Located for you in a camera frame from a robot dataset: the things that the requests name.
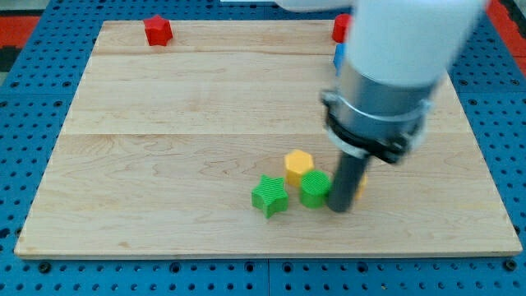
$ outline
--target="green star-shaped block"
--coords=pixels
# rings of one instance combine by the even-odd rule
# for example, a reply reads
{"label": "green star-shaped block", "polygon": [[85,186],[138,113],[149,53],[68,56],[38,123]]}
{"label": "green star-shaped block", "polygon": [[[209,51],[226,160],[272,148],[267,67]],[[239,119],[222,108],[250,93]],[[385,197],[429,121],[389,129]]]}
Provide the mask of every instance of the green star-shaped block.
{"label": "green star-shaped block", "polygon": [[271,178],[261,175],[261,181],[252,189],[252,205],[260,210],[266,219],[274,213],[286,211],[288,194],[284,189],[284,178]]}

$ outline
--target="yellow hexagonal block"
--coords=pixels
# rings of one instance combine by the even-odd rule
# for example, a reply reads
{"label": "yellow hexagonal block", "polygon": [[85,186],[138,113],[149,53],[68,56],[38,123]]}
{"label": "yellow hexagonal block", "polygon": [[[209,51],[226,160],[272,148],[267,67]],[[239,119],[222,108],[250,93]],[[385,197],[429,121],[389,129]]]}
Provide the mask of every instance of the yellow hexagonal block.
{"label": "yellow hexagonal block", "polygon": [[302,176],[314,169],[312,155],[298,149],[285,156],[285,180],[288,184],[299,187]]}

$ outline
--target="wooden table surface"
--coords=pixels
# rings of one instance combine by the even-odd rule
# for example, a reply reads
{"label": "wooden table surface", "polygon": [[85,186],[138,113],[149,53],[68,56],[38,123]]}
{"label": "wooden table surface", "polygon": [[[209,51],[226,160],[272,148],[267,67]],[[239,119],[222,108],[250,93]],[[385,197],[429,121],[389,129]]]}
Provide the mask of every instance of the wooden table surface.
{"label": "wooden table surface", "polygon": [[345,214],[251,206],[261,174],[339,152],[318,95],[334,84],[332,21],[106,21],[16,254],[25,259],[475,257],[522,250],[449,79],[423,146],[374,161]]}

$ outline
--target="blue pegboard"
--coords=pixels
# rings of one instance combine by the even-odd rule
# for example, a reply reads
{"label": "blue pegboard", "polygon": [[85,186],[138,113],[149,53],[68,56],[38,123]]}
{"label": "blue pegboard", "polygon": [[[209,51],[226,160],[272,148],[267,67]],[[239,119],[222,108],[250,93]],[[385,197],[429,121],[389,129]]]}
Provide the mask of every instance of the blue pegboard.
{"label": "blue pegboard", "polygon": [[[340,12],[297,14],[276,6],[221,6],[215,0],[52,0],[0,88],[0,294],[526,294],[524,255],[49,262],[14,256],[17,232],[104,20],[140,20],[155,13],[179,20],[332,19]],[[526,83],[486,17],[450,75],[524,243]]]}

